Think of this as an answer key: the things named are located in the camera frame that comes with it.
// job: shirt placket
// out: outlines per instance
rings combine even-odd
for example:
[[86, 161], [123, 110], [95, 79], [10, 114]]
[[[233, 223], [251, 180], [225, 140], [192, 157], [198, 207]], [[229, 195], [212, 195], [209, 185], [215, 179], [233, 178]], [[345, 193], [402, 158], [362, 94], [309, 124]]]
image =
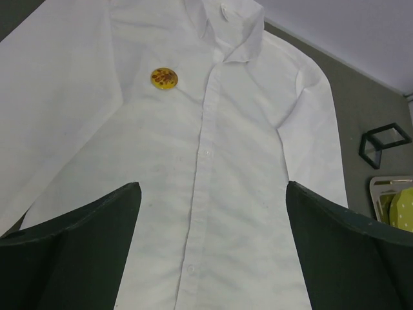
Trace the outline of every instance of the shirt placket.
[[215, 48], [214, 67], [209, 75], [203, 102], [190, 227], [188, 238], [186, 239], [175, 310], [194, 309], [196, 304], [199, 272], [208, 220], [216, 114], [220, 97], [223, 60], [224, 54], [220, 49]]

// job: round yellow pin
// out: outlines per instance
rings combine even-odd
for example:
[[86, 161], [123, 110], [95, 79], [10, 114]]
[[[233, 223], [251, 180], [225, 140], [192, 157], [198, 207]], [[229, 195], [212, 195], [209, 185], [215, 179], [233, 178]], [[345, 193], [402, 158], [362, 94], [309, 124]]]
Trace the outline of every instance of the round yellow pin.
[[178, 84], [178, 76], [168, 68], [159, 68], [150, 75], [152, 84], [159, 89], [171, 89]]

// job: white wall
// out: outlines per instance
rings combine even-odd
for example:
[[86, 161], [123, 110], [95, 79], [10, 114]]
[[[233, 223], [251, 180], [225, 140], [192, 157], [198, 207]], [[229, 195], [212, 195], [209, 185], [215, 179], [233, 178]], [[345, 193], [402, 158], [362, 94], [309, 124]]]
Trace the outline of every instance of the white wall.
[[256, 0], [267, 21], [399, 92], [413, 92], [413, 0]]

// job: shirt button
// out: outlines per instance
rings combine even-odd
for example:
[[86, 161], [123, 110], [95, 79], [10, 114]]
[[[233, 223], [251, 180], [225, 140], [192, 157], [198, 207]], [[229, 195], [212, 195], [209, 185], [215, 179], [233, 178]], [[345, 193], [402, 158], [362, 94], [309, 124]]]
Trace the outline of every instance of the shirt button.
[[194, 267], [193, 265], [189, 265], [187, 270], [188, 270], [188, 273], [189, 273], [189, 274], [194, 274], [194, 272], [195, 272], [195, 267]]

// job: shirt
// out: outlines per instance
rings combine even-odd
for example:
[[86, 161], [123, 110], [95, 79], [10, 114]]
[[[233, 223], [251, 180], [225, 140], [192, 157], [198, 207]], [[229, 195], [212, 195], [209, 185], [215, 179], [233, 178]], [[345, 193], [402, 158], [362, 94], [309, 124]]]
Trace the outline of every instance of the shirt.
[[[67, 6], [95, 17], [67, 19], [84, 22], [69, 53], [88, 50], [92, 62], [72, 59], [84, 68], [69, 80], [89, 83], [79, 74], [90, 69], [101, 92], [62, 103], [57, 95], [62, 107], [82, 103], [72, 123], [88, 130], [60, 137], [72, 144], [65, 160], [52, 149], [55, 169], [33, 191], [23, 227], [138, 181], [143, 200], [116, 309], [310, 309], [285, 190], [295, 180], [346, 204], [322, 71], [263, 31], [252, 0], [94, 0], [98, 14], [90, 3]], [[177, 73], [175, 88], [151, 84], [159, 67]], [[94, 108], [105, 92], [111, 98]]]

